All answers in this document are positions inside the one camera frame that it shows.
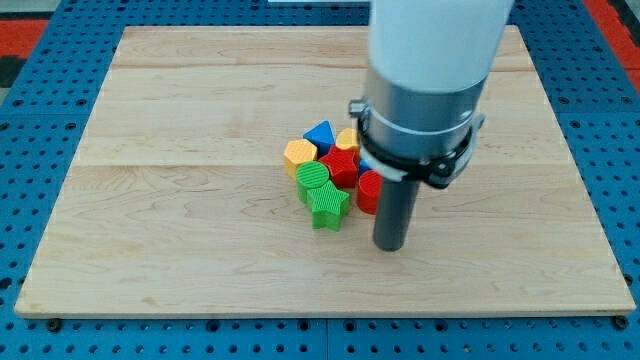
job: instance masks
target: yellow block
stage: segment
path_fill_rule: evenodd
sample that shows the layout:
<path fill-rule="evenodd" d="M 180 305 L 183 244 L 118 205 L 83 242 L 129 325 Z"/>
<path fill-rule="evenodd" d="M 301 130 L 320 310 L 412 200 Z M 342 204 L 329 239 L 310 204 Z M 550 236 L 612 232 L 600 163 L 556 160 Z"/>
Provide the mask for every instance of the yellow block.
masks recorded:
<path fill-rule="evenodd" d="M 340 150 L 358 151 L 358 134 L 356 130 L 352 128 L 342 130 L 336 138 L 336 147 Z"/>
<path fill-rule="evenodd" d="M 300 139 L 289 141 L 284 149 L 284 169 L 295 180 L 296 171 L 300 165 L 313 161 L 318 157 L 318 148 L 309 140 Z"/>

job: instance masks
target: blue block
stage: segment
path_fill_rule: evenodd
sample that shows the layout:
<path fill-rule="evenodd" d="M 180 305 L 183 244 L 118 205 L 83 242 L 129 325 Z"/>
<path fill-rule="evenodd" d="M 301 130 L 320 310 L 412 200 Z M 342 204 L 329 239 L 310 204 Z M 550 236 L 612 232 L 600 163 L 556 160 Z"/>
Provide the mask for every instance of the blue block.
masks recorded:
<path fill-rule="evenodd" d="M 318 148 L 318 158 L 328 154 L 331 146 L 336 143 L 329 120 L 321 122 L 302 137 L 311 141 Z"/>
<path fill-rule="evenodd" d="M 371 166 L 369 166 L 369 164 L 367 164 L 364 159 L 360 159 L 360 165 L 358 166 L 358 176 L 364 174 L 369 170 L 371 170 Z"/>

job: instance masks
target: blue perforated panel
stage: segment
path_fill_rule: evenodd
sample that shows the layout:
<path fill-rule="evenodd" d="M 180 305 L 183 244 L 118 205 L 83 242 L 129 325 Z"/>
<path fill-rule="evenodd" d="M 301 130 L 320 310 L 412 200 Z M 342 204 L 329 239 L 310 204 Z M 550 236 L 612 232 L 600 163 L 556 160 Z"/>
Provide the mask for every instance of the blue perforated panel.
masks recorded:
<path fill-rule="evenodd" d="M 0 358 L 635 358 L 627 318 L 25 321 L 13 305 L 130 25 L 364 25 L 368 7 L 66 0 L 0 109 Z M 632 293 L 640 282 L 640 99 L 577 0 L 516 1 L 520 26 Z"/>

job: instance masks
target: green block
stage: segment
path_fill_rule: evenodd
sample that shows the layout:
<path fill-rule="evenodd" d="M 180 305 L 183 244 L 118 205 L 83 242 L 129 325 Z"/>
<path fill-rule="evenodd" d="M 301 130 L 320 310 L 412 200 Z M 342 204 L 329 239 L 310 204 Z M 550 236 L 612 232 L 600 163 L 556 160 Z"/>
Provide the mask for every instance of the green block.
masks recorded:
<path fill-rule="evenodd" d="M 307 203 L 307 191 L 317 189 L 329 181 L 329 169 L 323 163 L 309 161 L 302 164 L 296 172 L 298 198 Z"/>
<path fill-rule="evenodd" d="M 350 198 L 349 193 L 338 190 L 331 181 L 309 190 L 307 205 L 311 209 L 312 227 L 340 231 L 340 222 L 349 213 Z"/>

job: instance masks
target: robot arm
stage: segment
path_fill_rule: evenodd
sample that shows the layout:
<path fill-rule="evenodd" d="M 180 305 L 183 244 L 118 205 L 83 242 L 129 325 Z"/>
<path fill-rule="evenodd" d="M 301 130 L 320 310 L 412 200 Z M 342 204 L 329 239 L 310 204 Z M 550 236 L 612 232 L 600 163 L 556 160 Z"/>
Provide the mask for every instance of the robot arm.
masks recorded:
<path fill-rule="evenodd" d="M 384 178 L 374 242 L 402 247 L 420 182 L 444 189 L 471 158 L 476 104 L 513 0 L 372 0 L 361 156 Z"/>

